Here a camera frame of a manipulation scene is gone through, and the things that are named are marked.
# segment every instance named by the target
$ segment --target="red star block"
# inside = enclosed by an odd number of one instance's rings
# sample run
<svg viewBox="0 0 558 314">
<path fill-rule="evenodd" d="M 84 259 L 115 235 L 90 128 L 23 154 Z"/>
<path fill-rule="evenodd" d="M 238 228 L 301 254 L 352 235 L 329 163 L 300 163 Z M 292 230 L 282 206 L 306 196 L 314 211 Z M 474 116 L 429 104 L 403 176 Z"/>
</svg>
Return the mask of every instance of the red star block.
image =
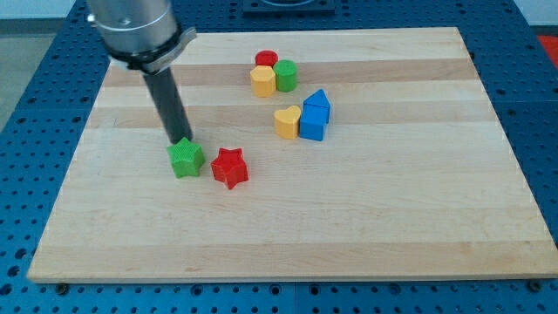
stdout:
<svg viewBox="0 0 558 314">
<path fill-rule="evenodd" d="M 227 185 L 228 189 L 248 180 L 248 168 L 242 158 L 242 148 L 228 150 L 219 148 L 219 156 L 211 162 L 213 177 Z"/>
<path fill-rule="evenodd" d="M 274 51 L 260 51 L 255 55 L 255 65 L 267 65 L 273 67 L 279 60 Z"/>
</svg>

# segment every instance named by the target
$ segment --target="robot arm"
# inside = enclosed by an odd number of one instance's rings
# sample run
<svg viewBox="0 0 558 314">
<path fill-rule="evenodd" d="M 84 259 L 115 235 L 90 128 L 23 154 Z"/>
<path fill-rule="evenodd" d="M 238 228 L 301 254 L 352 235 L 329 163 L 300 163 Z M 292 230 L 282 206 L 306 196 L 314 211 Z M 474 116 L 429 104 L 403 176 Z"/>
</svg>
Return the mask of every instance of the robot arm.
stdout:
<svg viewBox="0 0 558 314">
<path fill-rule="evenodd" d="M 112 58 L 129 70 L 140 70 L 172 143 L 191 140 L 170 64 L 195 38 L 183 31 L 169 0 L 87 0 L 95 25 Z"/>
</svg>

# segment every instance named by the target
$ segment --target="toy block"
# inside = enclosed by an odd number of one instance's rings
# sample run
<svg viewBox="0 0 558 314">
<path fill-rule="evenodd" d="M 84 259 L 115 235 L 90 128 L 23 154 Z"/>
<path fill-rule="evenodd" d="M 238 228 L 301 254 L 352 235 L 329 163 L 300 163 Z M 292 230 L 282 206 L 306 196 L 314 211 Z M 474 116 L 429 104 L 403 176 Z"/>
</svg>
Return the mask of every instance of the toy block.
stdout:
<svg viewBox="0 0 558 314">
<path fill-rule="evenodd" d="M 273 114 L 277 135 L 292 140 L 298 137 L 298 122 L 302 111 L 299 106 L 290 106 L 284 110 L 277 110 Z"/>
<path fill-rule="evenodd" d="M 323 140 L 327 124 L 327 111 L 318 106 L 304 106 L 300 118 L 300 137 L 308 140 Z"/>
<path fill-rule="evenodd" d="M 276 91 L 276 73 L 271 66 L 258 65 L 250 71 L 250 82 L 257 97 L 269 97 Z"/>
<path fill-rule="evenodd" d="M 327 109 L 327 120 L 325 122 L 330 123 L 331 103 L 325 95 L 323 89 L 320 89 L 317 92 L 311 94 L 304 101 L 304 107 L 306 106 L 318 106 Z"/>
<path fill-rule="evenodd" d="M 178 143 L 167 147 L 167 152 L 171 160 L 174 175 L 177 178 L 183 176 L 200 176 L 200 168 L 206 158 L 203 155 L 201 146 L 183 138 Z"/>
<path fill-rule="evenodd" d="M 276 72 L 277 91 L 291 92 L 296 89 L 296 64 L 291 60 L 280 60 L 273 66 Z"/>
<path fill-rule="evenodd" d="M 248 180 L 248 168 L 242 158 L 241 148 L 219 148 L 219 155 L 211 162 L 211 169 L 214 178 L 225 183 L 228 189 Z"/>
<path fill-rule="evenodd" d="M 266 65 L 271 66 L 275 65 L 279 57 L 274 51 L 260 51 L 255 55 L 255 65 Z"/>
</svg>

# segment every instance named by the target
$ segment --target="yellow block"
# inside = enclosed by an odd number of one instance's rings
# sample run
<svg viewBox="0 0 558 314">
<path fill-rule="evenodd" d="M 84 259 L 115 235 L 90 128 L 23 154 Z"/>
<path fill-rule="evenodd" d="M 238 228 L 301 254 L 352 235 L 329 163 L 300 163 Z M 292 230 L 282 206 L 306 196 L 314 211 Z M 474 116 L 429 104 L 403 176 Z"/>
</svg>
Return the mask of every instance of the yellow block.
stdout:
<svg viewBox="0 0 558 314">
<path fill-rule="evenodd" d="M 258 65 L 250 71 L 250 81 L 252 82 L 252 92 L 257 97 L 269 97 L 277 89 L 276 73 L 271 66 Z"/>
<path fill-rule="evenodd" d="M 276 133 L 284 139 L 292 140 L 298 137 L 298 121 L 302 111 L 299 106 L 290 106 L 274 113 Z"/>
</svg>

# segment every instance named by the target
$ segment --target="wood grain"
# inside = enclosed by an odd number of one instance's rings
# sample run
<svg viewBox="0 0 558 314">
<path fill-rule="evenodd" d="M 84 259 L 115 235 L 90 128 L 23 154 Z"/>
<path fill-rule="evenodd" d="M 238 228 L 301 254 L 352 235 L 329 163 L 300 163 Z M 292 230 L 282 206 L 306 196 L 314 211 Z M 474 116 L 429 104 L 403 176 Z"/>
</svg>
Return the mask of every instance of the wood grain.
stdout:
<svg viewBox="0 0 558 314">
<path fill-rule="evenodd" d="M 251 94 L 251 58 L 266 48 L 299 62 L 295 91 Z M 558 276 L 558 251 L 456 29 L 200 34 L 176 63 L 194 140 L 207 160 L 242 147 L 250 181 L 227 190 L 208 165 L 174 179 L 141 77 L 111 66 L 31 280 Z M 318 88 L 333 103 L 325 141 L 277 137 L 274 110 Z"/>
</svg>

